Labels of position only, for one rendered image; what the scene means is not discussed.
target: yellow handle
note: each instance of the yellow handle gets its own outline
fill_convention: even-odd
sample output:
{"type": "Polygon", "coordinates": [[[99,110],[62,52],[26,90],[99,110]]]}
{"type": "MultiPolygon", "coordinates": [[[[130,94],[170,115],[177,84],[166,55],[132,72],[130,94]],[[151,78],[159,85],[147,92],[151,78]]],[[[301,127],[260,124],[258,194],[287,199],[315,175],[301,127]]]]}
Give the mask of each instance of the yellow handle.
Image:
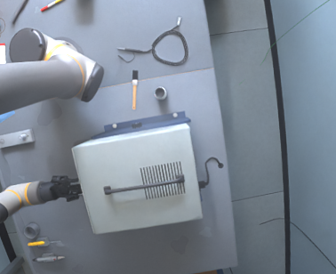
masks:
{"type": "Polygon", "coordinates": [[[137,85],[132,86],[132,109],[136,109],[136,88],[137,85]]]}
{"type": "Polygon", "coordinates": [[[44,241],[28,243],[28,246],[43,246],[45,245],[44,241]]]}

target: white metal box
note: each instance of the white metal box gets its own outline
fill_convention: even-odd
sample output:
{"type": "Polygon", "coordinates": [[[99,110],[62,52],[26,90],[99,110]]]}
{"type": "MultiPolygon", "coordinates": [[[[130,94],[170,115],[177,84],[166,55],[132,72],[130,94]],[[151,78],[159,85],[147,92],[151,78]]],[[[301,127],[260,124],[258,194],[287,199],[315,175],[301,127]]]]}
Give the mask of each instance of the white metal box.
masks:
{"type": "Polygon", "coordinates": [[[134,230],[202,218],[190,129],[172,125],[87,141],[73,149],[93,232],[134,230]],[[170,181],[185,182],[105,195],[170,181]]]}

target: wooden brush handle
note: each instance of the wooden brush handle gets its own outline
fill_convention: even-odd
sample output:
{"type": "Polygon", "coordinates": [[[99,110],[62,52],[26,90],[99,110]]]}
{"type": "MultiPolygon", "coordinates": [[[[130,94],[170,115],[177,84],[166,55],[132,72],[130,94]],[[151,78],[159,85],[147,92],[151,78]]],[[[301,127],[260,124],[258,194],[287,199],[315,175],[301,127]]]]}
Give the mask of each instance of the wooden brush handle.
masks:
{"type": "Polygon", "coordinates": [[[136,88],[137,85],[132,86],[132,109],[136,109],[136,88]]]}

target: ventilation grille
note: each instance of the ventilation grille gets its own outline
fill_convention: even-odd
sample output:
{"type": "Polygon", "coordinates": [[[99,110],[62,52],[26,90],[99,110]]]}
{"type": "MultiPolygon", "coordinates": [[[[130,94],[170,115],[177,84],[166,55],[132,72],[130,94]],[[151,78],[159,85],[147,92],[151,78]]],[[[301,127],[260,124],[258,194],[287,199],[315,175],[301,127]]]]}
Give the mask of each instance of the ventilation grille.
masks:
{"type": "MultiPolygon", "coordinates": [[[[180,162],[143,167],[140,172],[144,185],[172,181],[177,179],[177,175],[183,174],[180,162]]],[[[184,182],[145,189],[146,199],[176,196],[184,193],[186,193],[184,182]]]]}

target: workbench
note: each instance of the workbench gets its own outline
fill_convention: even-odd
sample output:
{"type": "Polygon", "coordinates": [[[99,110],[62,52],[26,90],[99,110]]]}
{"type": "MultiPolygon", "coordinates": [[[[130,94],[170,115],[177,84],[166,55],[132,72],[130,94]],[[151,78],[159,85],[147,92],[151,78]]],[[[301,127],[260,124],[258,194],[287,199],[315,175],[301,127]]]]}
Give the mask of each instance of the workbench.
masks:
{"type": "MultiPolygon", "coordinates": [[[[204,218],[199,221],[94,235],[82,198],[22,208],[12,218],[33,272],[189,274],[236,266],[228,161],[204,1],[75,0],[41,13],[48,1],[35,0],[29,1],[12,25],[18,2],[0,0],[0,43],[6,43],[7,49],[17,31],[35,28],[53,38],[66,37],[96,60],[105,76],[89,103],[43,101],[15,109],[15,115],[0,124],[0,135],[32,129],[36,138],[34,143],[0,149],[4,188],[49,181],[53,175],[76,178],[72,147],[103,133],[104,125],[178,111],[185,111],[192,120],[189,126],[199,181],[206,179],[204,162],[209,157],[217,157],[225,166],[218,169],[215,163],[208,164],[210,184],[201,191],[204,218]],[[132,55],[117,47],[150,48],[158,36],[175,26],[178,16],[182,17],[178,30],[188,42],[185,64],[167,66],[151,53],[136,54],[130,63],[118,58],[119,53],[126,59],[132,55]],[[140,79],[136,110],[132,110],[134,69],[140,79]],[[168,91],[165,101],[153,96],[158,86],[168,91]],[[23,230],[30,222],[40,226],[40,237],[60,243],[28,247],[23,230]],[[32,262],[48,252],[66,259],[32,262]]],[[[156,50],[168,60],[180,60],[184,54],[176,36],[166,37],[156,50]]]]}

